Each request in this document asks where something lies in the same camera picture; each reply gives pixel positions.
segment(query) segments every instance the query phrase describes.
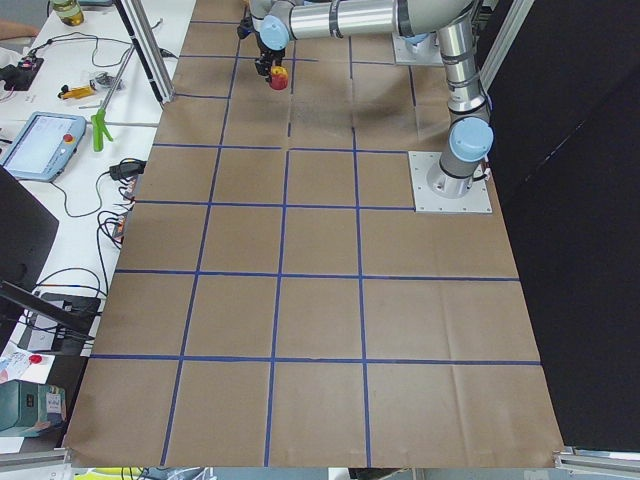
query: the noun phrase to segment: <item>brown square tile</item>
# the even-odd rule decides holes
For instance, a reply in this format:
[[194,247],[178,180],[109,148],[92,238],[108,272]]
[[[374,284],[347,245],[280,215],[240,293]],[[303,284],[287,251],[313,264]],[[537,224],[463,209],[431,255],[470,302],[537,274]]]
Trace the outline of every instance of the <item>brown square tile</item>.
[[542,367],[453,368],[470,465],[553,466],[563,442]]
[[464,434],[448,365],[369,365],[373,466],[462,467]]
[[179,355],[192,288],[192,275],[117,273],[93,353]]
[[216,148],[153,147],[136,198],[208,202]]
[[413,207],[411,172],[406,154],[358,154],[360,205]]
[[[248,38],[247,42],[255,46],[255,41],[252,38]],[[291,69],[287,66],[289,75],[291,75]],[[269,88],[269,85],[264,81],[264,77],[261,77],[256,72],[256,67],[252,59],[240,59],[238,60],[238,67],[236,69],[236,76],[233,80],[233,92],[232,98],[242,102],[284,102],[288,103],[291,98],[291,89],[285,88],[284,90],[273,90]]]
[[240,0],[198,0],[191,20],[240,22],[244,3]]
[[201,276],[187,353],[270,356],[275,298],[275,278]]
[[433,102],[416,107],[420,150],[441,152],[449,139],[449,109],[447,102]]
[[518,282],[441,285],[455,360],[539,360]]
[[167,464],[262,465],[268,391],[268,363],[186,362]]
[[363,211],[367,275],[509,277],[517,271],[497,215]]
[[361,358],[358,281],[282,280],[277,354],[299,358]]
[[197,205],[136,205],[118,268],[194,270],[206,212]]
[[271,466],[366,465],[362,366],[278,364]]
[[291,152],[287,203],[355,206],[353,154]]
[[314,38],[296,42],[296,58],[324,62],[348,62],[349,40],[340,38]]
[[287,144],[288,127],[289,102],[256,103],[233,100],[224,144],[281,147]]
[[280,208],[214,207],[202,269],[276,273],[281,218]]
[[281,204],[285,153],[282,150],[223,149],[216,202]]
[[[158,465],[177,363],[89,360],[64,439],[73,449],[74,464]],[[136,405],[153,415],[141,420],[140,410],[132,408]]]
[[176,92],[227,97],[234,63],[233,58],[183,57],[173,77]]
[[358,273],[356,214],[350,210],[289,208],[286,273]]
[[218,145],[227,101],[177,97],[165,105],[155,143]]
[[411,67],[413,86],[416,92],[416,104],[433,105],[447,104],[449,89],[444,68],[440,67]]
[[353,98],[356,103],[413,106],[408,68],[354,65]]
[[298,95],[291,105],[291,147],[353,148],[351,104],[307,102]]
[[416,114],[410,105],[354,105],[353,121],[359,149],[417,150]]
[[451,358],[437,282],[367,280],[364,302],[368,357]]
[[236,27],[236,25],[219,23],[191,23],[182,45],[181,54],[235,57],[239,41]]
[[293,93],[306,101],[350,103],[352,88],[349,64],[298,62]]
[[355,35],[351,37],[351,51],[354,62],[395,62],[390,34]]

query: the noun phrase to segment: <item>green clamp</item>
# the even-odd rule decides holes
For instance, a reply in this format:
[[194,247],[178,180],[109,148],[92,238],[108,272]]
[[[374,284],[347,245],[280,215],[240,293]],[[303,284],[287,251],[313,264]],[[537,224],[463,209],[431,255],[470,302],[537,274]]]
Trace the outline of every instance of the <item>green clamp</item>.
[[101,152],[104,148],[104,135],[110,142],[113,142],[113,137],[107,130],[107,126],[104,123],[104,116],[107,111],[104,108],[99,108],[95,115],[91,115],[91,125],[93,125],[93,151]]

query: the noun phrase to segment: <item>metal bracket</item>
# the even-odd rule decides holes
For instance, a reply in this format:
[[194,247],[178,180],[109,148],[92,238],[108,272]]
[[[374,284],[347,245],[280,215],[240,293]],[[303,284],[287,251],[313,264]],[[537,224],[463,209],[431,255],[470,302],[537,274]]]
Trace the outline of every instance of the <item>metal bracket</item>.
[[[418,213],[492,213],[489,192],[484,180],[473,182],[471,189],[462,198],[444,198],[431,190],[427,173],[440,160],[440,152],[409,152],[413,200]],[[482,175],[478,167],[476,176]]]
[[438,46],[438,36],[435,33],[418,45],[407,43],[404,38],[394,33],[393,52],[396,57],[396,65],[426,65],[430,67],[442,67],[442,57]]

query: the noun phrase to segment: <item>robotic arm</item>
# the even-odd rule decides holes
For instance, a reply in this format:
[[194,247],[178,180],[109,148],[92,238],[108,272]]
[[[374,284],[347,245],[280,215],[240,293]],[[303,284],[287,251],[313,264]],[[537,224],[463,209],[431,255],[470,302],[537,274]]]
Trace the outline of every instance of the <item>robotic arm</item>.
[[252,0],[251,21],[263,57],[271,52],[280,60],[292,40],[393,32],[416,38],[436,31],[450,91],[451,127],[428,181],[438,195],[459,198],[467,193],[493,143],[474,58],[474,4],[475,0]]

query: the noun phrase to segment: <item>power adapter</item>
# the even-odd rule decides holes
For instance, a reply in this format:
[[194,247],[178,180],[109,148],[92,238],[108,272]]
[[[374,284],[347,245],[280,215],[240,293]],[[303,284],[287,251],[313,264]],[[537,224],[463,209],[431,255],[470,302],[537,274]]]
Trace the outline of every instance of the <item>power adapter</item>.
[[131,159],[128,162],[110,166],[109,175],[113,180],[124,180],[134,175],[142,175],[146,166],[147,162],[144,160]]

